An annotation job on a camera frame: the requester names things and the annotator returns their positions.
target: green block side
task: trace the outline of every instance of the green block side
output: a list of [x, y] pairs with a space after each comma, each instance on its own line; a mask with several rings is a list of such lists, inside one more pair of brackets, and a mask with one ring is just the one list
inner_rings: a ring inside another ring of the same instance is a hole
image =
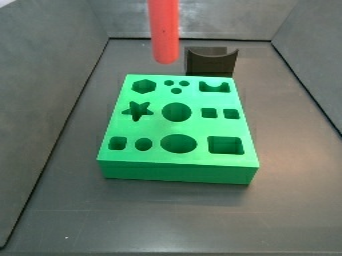
[[259, 161], [234, 80], [127, 75], [98, 162], [106, 178], [249, 184]]

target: star-shaped hole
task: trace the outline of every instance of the star-shaped hole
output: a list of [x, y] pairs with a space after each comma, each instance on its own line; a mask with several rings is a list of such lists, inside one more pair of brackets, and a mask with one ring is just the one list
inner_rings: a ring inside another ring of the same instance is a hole
[[140, 117], [147, 115], [152, 115], [154, 112], [148, 110], [150, 102], [144, 102], [142, 104], [131, 101], [130, 102], [130, 109], [126, 109], [122, 113], [124, 115], [132, 115], [132, 120], [136, 122], [139, 121]]

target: gray wall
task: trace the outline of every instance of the gray wall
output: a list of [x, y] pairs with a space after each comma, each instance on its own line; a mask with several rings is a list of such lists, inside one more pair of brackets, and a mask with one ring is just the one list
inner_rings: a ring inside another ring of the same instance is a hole
[[0, 247], [107, 40], [86, 0], [0, 8]]
[[12, 3], [15, 0], [0, 0], [0, 8], [7, 4]]
[[[150, 37], [146, 0], [88, 0], [110, 37]], [[181, 36], [271, 40], [298, 0], [179, 0]]]
[[301, 0], [273, 44], [342, 133], [341, 13], [341, 0]]

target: circular hole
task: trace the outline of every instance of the circular hole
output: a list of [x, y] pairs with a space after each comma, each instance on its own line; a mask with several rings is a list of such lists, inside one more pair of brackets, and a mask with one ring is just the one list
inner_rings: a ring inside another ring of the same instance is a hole
[[147, 138], [142, 138], [135, 142], [135, 148], [140, 151], [146, 151], [152, 147], [152, 141]]
[[187, 81], [181, 81], [179, 84], [181, 84], [182, 86], [189, 86], [189, 85], [190, 85], [190, 83], [189, 83]]
[[198, 143], [194, 138], [183, 134], [173, 134], [166, 136], [160, 141], [162, 148], [171, 153], [189, 153], [193, 151]]
[[182, 92], [182, 89], [174, 88], [174, 89], [171, 90], [171, 92], [173, 92], [174, 94], [179, 94], [179, 93]]
[[167, 86], [171, 86], [171, 85], [174, 85], [174, 81], [171, 81], [171, 80], [167, 80], [167, 81], [164, 81], [164, 85], [167, 85]]
[[173, 122], [183, 122], [191, 116], [191, 109], [183, 103], [170, 103], [162, 110], [164, 118]]

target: green block top surface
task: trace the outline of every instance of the green block top surface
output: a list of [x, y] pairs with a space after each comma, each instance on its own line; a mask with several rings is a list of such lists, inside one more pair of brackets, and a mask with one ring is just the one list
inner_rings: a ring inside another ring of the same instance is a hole
[[98, 161], [258, 168], [234, 80], [127, 75]]

